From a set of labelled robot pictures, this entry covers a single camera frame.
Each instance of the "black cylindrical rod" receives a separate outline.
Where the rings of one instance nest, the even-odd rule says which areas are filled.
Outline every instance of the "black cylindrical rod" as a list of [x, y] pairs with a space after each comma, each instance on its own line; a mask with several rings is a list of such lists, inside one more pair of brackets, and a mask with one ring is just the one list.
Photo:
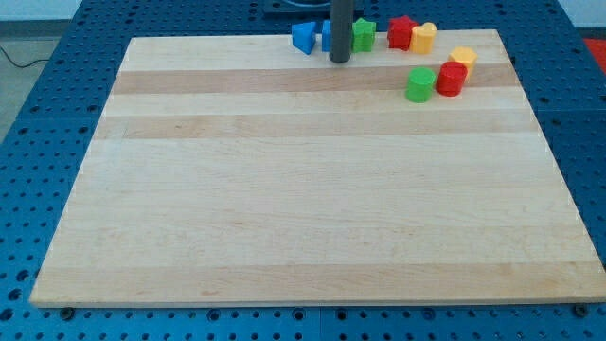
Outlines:
[[351, 56], [354, 0], [330, 1], [330, 60], [345, 63]]

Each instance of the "yellow cube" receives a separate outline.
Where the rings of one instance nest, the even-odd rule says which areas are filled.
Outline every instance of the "yellow cube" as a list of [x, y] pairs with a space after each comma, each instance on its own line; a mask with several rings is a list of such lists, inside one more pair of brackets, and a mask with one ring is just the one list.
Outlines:
[[467, 78], [465, 79], [465, 81], [467, 81], [475, 68], [477, 53], [475, 53], [475, 51], [473, 51], [473, 49], [470, 47], [459, 46], [451, 51], [451, 53], [448, 55], [448, 60], [450, 62], [462, 63], [467, 67]]
[[437, 28], [434, 23], [425, 23], [422, 26], [413, 27], [410, 50], [418, 54], [432, 53], [436, 34]]

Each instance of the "black cable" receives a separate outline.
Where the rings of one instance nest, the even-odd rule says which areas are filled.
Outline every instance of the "black cable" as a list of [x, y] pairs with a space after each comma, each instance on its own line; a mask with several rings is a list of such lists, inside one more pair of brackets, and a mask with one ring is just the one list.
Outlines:
[[7, 51], [4, 49], [4, 47], [0, 46], [0, 51], [2, 51], [2, 53], [4, 54], [5, 57], [7, 57], [7, 60], [9, 60], [9, 62], [18, 68], [28, 68], [30, 66], [32, 66], [35, 63], [40, 63], [40, 62], [48, 62], [48, 59], [40, 59], [40, 60], [35, 60], [33, 62], [27, 63], [25, 65], [20, 65], [18, 63], [16, 63], [13, 59], [10, 58], [9, 54], [7, 53]]

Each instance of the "blue pegboard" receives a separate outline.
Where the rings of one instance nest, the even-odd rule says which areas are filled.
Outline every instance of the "blue pegboard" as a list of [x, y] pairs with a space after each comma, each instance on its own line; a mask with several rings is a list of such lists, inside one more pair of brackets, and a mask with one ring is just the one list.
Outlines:
[[[27, 303], [86, 146], [134, 36], [288, 33], [325, 15], [250, 0], [84, 0], [0, 146], [0, 340], [606, 340], [606, 304], [39, 310]], [[496, 28], [606, 261], [606, 79], [555, 0], [366, 0], [387, 29]]]

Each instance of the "blue block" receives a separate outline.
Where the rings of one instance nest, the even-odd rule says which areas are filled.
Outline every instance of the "blue block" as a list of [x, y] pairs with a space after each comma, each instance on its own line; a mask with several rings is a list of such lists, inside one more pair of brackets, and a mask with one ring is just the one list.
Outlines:
[[330, 52], [330, 20], [322, 23], [322, 52]]
[[315, 22], [293, 25], [292, 31], [293, 46], [305, 54], [311, 54], [315, 45]]

